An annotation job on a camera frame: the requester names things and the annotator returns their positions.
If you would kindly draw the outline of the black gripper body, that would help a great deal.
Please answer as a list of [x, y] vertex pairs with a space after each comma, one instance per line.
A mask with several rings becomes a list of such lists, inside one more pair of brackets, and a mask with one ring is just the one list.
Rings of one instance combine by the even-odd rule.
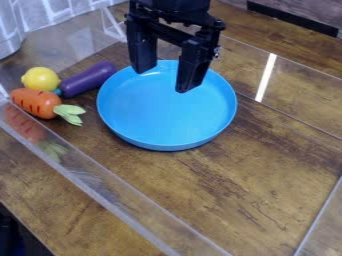
[[162, 39], [182, 46], [198, 40], [207, 47], [217, 47], [222, 20], [209, 14], [210, 0], [130, 0], [127, 39], [131, 44]]

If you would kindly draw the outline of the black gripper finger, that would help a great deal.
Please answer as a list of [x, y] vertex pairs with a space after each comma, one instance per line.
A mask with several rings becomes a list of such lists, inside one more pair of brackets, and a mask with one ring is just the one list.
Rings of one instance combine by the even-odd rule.
[[128, 20], [127, 42], [131, 66], [142, 74], [156, 66], [158, 38], [142, 24]]
[[213, 59], [218, 56], [219, 46], [209, 42], [189, 39], [182, 44], [179, 56], [176, 87], [179, 93], [186, 93], [203, 83]]

